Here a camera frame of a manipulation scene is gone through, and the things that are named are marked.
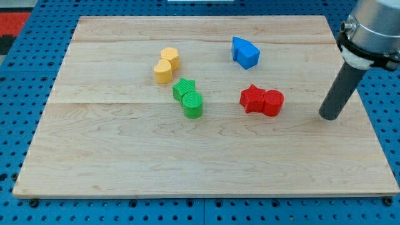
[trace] green block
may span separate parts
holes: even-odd
[[[189,92],[183,96],[183,113],[187,118],[196,119],[203,114],[203,98],[197,92]]]
[[[180,78],[179,82],[172,87],[172,93],[174,95],[174,99],[179,101],[182,106],[182,98],[185,94],[190,92],[195,92],[196,88],[194,87],[193,80],[187,80],[183,77]]]

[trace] green cylinder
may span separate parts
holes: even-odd
[[[203,114],[203,98],[197,92],[189,92],[182,99],[183,113],[187,118],[196,119]]]

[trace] blue pegboard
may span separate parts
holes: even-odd
[[[0,67],[0,224],[399,224],[400,198],[16,199],[18,174],[80,16],[325,15],[336,35],[355,0],[39,0]],[[400,178],[400,75],[369,71],[358,87],[389,164]]]

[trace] wooden board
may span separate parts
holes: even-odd
[[[239,36],[260,50],[247,71]],[[170,84],[160,50],[179,49]],[[21,173],[19,198],[390,196],[398,185],[359,96],[336,121],[318,114],[343,63],[322,16],[82,17]],[[204,115],[173,99],[196,80]],[[250,84],[286,97],[277,117],[245,114]]]

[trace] blue block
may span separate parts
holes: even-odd
[[[260,50],[249,43],[242,46],[237,51],[237,62],[244,68],[249,69],[258,63]]]
[[[251,44],[249,41],[245,40],[245,39],[241,39],[239,37],[232,37],[232,59],[233,61],[236,61],[236,59],[238,58],[238,50],[240,47],[243,47],[247,44]]]

